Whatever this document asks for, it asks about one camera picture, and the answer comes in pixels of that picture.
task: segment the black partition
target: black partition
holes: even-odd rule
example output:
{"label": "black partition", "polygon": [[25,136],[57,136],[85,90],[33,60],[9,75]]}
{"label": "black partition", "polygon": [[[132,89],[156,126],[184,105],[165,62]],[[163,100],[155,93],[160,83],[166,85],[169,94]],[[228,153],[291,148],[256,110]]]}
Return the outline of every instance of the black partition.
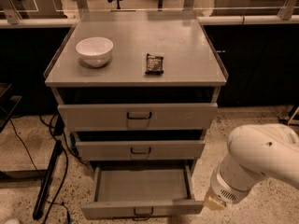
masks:
{"label": "black partition", "polygon": [[299,24],[207,25],[229,74],[219,106],[299,101]]}
{"label": "black partition", "polygon": [[22,96],[15,114],[45,114],[56,101],[43,73],[70,28],[0,29],[0,82]]}

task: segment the cabinet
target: cabinet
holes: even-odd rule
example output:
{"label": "cabinet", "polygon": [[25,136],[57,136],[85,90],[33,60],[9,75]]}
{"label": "cabinet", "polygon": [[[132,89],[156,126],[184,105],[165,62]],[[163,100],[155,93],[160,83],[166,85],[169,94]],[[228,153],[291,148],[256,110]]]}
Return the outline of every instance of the cabinet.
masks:
{"label": "cabinet", "polygon": [[[76,54],[91,36],[114,43],[102,68]],[[164,56],[162,75],[145,75],[148,53]],[[86,218],[201,212],[192,172],[226,77],[193,12],[89,12],[50,69],[46,84],[65,127],[94,166]]]}

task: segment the terrazzo floor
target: terrazzo floor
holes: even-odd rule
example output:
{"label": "terrazzo floor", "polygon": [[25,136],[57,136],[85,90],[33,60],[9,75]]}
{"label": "terrazzo floor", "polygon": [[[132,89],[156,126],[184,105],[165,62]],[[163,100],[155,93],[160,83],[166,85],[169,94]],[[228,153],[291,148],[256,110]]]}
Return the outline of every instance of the terrazzo floor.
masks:
{"label": "terrazzo floor", "polygon": [[[195,199],[204,200],[209,187],[209,178],[217,164],[227,153],[226,139],[229,132],[243,124],[277,123],[280,117],[285,116],[291,107],[265,106],[265,107],[221,107],[217,117],[214,118],[211,128],[206,134],[206,147],[202,158],[197,162],[192,175],[192,184]],[[50,123],[52,116],[41,118]],[[28,148],[38,169],[46,168],[55,141],[50,135],[49,127],[44,125],[38,116],[24,116],[12,119],[18,135]],[[11,123],[0,133],[0,170],[34,169],[21,141],[13,131]],[[80,206],[91,199],[93,188],[93,168],[81,164],[73,156],[68,156],[68,172],[56,199],[56,203],[64,203],[68,209],[71,223],[79,224],[118,224],[136,223],[131,219],[102,219],[87,220]],[[66,158],[61,154],[54,171],[47,200],[51,202],[59,187],[65,170]],[[43,223],[50,203],[44,207],[44,216],[35,221],[32,218],[36,205],[36,198],[40,190],[40,182],[21,182],[18,184],[1,184],[0,186],[0,223],[11,217],[18,218],[21,223]],[[67,223],[66,208],[55,204],[48,215],[46,223]],[[199,215],[177,217],[155,217],[143,223],[150,224],[210,224],[210,223],[271,223],[296,224],[299,220],[299,191],[288,184],[273,178],[253,187],[249,196],[240,204],[228,205],[224,211],[210,211],[203,208]]]}

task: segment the drawer front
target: drawer front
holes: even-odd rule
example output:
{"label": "drawer front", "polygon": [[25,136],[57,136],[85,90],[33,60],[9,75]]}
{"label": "drawer front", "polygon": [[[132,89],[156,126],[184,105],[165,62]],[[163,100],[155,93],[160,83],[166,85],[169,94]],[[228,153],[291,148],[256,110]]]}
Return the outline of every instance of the drawer front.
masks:
{"label": "drawer front", "polygon": [[191,174],[184,162],[111,162],[95,169],[92,201],[81,206],[87,219],[199,214]]}
{"label": "drawer front", "polygon": [[202,141],[77,142],[84,161],[193,160],[204,150]]}
{"label": "drawer front", "polygon": [[216,104],[59,105],[70,132],[208,129]]}

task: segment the drawer handle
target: drawer handle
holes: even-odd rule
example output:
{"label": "drawer handle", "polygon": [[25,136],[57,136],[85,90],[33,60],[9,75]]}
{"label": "drawer handle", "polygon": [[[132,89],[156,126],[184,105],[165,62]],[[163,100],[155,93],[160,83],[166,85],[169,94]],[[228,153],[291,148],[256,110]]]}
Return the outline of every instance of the drawer handle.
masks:
{"label": "drawer handle", "polygon": [[130,115],[130,112],[127,113],[127,118],[128,119],[150,119],[151,118],[151,112],[146,117],[133,117]]}
{"label": "drawer handle", "polygon": [[153,207],[151,207],[150,212],[149,213],[137,213],[136,212],[136,208],[134,207],[134,215],[136,216],[135,218],[133,218],[133,220],[135,221],[144,221],[144,220],[148,220],[150,219],[150,217],[153,214]]}
{"label": "drawer handle", "polygon": [[134,149],[131,147],[131,153],[132,154],[137,154],[137,155],[145,155],[145,154],[150,154],[151,153],[151,147],[149,147],[148,151],[142,151],[142,152],[136,152]]}

